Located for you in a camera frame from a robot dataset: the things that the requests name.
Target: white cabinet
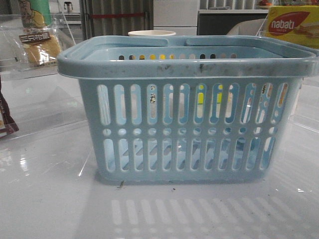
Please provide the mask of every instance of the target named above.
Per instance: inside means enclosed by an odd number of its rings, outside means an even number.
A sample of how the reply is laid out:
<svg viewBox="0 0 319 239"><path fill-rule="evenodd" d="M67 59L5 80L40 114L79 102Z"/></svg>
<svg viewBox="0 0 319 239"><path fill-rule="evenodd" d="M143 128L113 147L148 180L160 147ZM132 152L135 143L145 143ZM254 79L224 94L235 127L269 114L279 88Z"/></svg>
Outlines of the white cabinet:
<svg viewBox="0 0 319 239"><path fill-rule="evenodd" d="M154 0L154 29L196 35L199 0Z"/></svg>

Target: basket slot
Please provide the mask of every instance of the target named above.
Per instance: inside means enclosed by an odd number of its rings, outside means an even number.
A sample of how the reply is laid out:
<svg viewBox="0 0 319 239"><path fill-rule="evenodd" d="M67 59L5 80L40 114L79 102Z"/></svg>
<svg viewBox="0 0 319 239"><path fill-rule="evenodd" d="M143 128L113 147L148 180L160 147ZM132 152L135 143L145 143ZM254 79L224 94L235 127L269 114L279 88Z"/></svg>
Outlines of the basket slot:
<svg viewBox="0 0 319 239"><path fill-rule="evenodd" d="M163 96L163 122L170 124L173 121L173 85L166 84L164 86Z"/></svg>
<svg viewBox="0 0 319 239"><path fill-rule="evenodd" d="M219 160L218 160L218 169L219 170L226 170L227 161L229 158L229 151L230 151L230 144L231 139L225 138L221 141L221 148L219 153Z"/></svg>
<svg viewBox="0 0 319 239"><path fill-rule="evenodd" d="M131 109L132 123L140 124L142 122L141 88L137 84L131 86Z"/></svg>
<svg viewBox="0 0 319 239"><path fill-rule="evenodd" d="M272 92L273 84L266 83L263 85L260 102L257 109L256 123L262 123L265 121Z"/></svg>
<svg viewBox="0 0 319 239"><path fill-rule="evenodd" d="M260 144L259 144L259 148L258 148L258 153L257 153L257 157L256 157L256 161L255 161L255 166L254 166L254 170L260 170L261 169L261 162L263 159L263 155L266 151L266 149L268 149L267 147L267 138L264 137L260 137Z"/></svg>
<svg viewBox="0 0 319 239"><path fill-rule="evenodd" d="M205 84L199 84L196 87L195 116L194 116L195 123L202 123L204 119L203 105L205 104L206 89L207 89L207 86Z"/></svg>
<svg viewBox="0 0 319 239"><path fill-rule="evenodd" d="M158 141L155 138L148 140L149 150L149 168L147 170L155 170L157 168L158 159Z"/></svg>
<svg viewBox="0 0 319 239"><path fill-rule="evenodd" d="M111 123L111 119L108 88L105 85L99 85L97 87L97 93L99 98L101 123L103 125L109 125Z"/></svg>
<svg viewBox="0 0 319 239"><path fill-rule="evenodd" d="M209 138L206 141L205 169L212 169L216 149L216 139Z"/></svg>
<svg viewBox="0 0 319 239"><path fill-rule="evenodd" d="M115 152L114 152L114 145L113 140L107 138L104 140L104 152L105 152L105 160L106 160L106 169L109 172L115 171Z"/></svg>
<svg viewBox="0 0 319 239"><path fill-rule="evenodd" d="M143 141L136 138L133 141L134 147L134 169L137 171L143 170Z"/></svg>
<svg viewBox="0 0 319 239"><path fill-rule="evenodd" d="M162 142L163 145L163 161L162 167L164 170L171 169L171 156L172 156L172 141L171 138L165 138Z"/></svg>
<svg viewBox="0 0 319 239"><path fill-rule="evenodd" d="M245 144L246 144L245 138L241 137L241 138L237 139L236 151L234 154L234 160L233 160L233 165L232 165L233 170L239 170L241 165L242 165Z"/></svg>
<svg viewBox="0 0 319 239"><path fill-rule="evenodd" d="M232 84L228 91L228 102L226 109L226 123L232 123L235 119L236 107L238 104L239 85Z"/></svg>
<svg viewBox="0 0 319 239"><path fill-rule="evenodd" d="M259 151L261 140L259 137L255 137L251 140L246 168L252 170L255 167L257 155Z"/></svg>
<svg viewBox="0 0 319 239"><path fill-rule="evenodd" d="M264 119L265 122L272 122L272 116L274 115L275 108L277 107L277 102L280 99L280 94L281 94L280 84L273 83L272 87L273 89L270 95L270 99L269 99L269 102L267 103L268 110L267 110L267 114L265 115L265 119Z"/></svg>
<svg viewBox="0 0 319 239"><path fill-rule="evenodd" d="M273 110L271 123L279 123L279 121L281 120L281 117L285 108L287 91L288 91L288 84L287 83L280 84L278 92L277 92L276 103Z"/></svg>
<svg viewBox="0 0 319 239"><path fill-rule="evenodd" d="M124 87L122 85L116 85L114 87L114 102L116 109L116 123L123 125L126 123L126 105Z"/></svg>
<svg viewBox="0 0 319 239"><path fill-rule="evenodd" d="M190 92L190 87L188 84L182 84L180 86L178 119L179 119L179 123L181 124L184 124L188 121L189 92Z"/></svg>
<svg viewBox="0 0 319 239"><path fill-rule="evenodd" d="M243 111L241 114L241 122L248 123L252 112L252 103L256 93L256 84L250 83L246 86Z"/></svg>
<svg viewBox="0 0 319 239"><path fill-rule="evenodd" d="M273 147L274 147L275 141L276 141L275 137L269 137L266 139L262 160L261 160L260 166L259 166L259 168L261 170L265 170L269 166L270 157L271 157L271 154L273 152Z"/></svg>
<svg viewBox="0 0 319 239"><path fill-rule="evenodd" d="M150 84L147 87L147 111L148 111L148 123L155 124L158 120L157 116L157 92L158 88L154 84Z"/></svg>
<svg viewBox="0 0 319 239"><path fill-rule="evenodd" d="M129 169L129 144L127 139L121 138L119 140L119 160L120 160L120 167L122 170L127 171Z"/></svg>
<svg viewBox="0 0 319 239"><path fill-rule="evenodd" d="M217 123L220 114L220 104L222 99L223 85L215 84L213 86L213 97L212 97L212 112L211 112L211 123Z"/></svg>
<svg viewBox="0 0 319 239"><path fill-rule="evenodd" d="M140 85L141 87L141 109L142 110L142 123L148 123L148 104L150 96L147 94L148 86L147 85Z"/></svg>
<svg viewBox="0 0 319 239"><path fill-rule="evenodd" d="M191 168L193 170L199 169L201 147L202 141L200 138L192 140Z"/></svg>
<svg viewBox="0 0 319 239"><path fill-rule="evenodd" d="M179 138L177 140L177 169L183 170L185 168L185 159L186 159L186 139L185 138Z"/></svg>

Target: shopping basket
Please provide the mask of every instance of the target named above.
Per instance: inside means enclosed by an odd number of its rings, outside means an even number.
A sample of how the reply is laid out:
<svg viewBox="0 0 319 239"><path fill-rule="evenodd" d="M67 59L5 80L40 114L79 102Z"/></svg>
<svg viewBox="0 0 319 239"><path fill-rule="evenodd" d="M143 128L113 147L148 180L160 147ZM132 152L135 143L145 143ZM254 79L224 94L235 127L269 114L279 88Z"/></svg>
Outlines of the shopping basket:
<svg viewBox="0 0 319 239"><path fill-rule="evenodd" d="M255 36L99 36L58 71L79 79L106 179L237 182L268 171L318 56Z"/></svg>

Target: dark snack bag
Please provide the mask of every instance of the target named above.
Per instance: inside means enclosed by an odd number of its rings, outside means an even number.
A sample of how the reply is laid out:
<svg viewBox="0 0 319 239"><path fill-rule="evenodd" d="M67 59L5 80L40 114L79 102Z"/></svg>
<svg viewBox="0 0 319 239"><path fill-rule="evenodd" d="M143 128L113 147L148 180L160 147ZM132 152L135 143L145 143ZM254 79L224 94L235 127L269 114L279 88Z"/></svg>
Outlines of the dark snack bag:
<svg viewBox="0 0 319 239"><path fill-rule="evenodd" d="M0 138L18 131L19 128L10 116L10 110L7 102L1 93L0 78Z"/></svg>

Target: packaged bread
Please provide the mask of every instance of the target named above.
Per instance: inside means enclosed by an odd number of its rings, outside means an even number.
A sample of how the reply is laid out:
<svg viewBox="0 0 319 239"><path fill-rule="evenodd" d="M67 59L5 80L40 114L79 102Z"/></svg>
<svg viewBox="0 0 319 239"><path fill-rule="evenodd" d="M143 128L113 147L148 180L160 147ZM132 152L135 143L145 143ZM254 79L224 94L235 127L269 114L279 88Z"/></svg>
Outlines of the packaged bread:
<svg viewBox="0 0 319 239"><path fill-rule="evenodd" d="M29 63L35 66L55 64L55 59L62 49L54 31L50 29L48 0L18 1L25 33L19 38Z"/></svg>

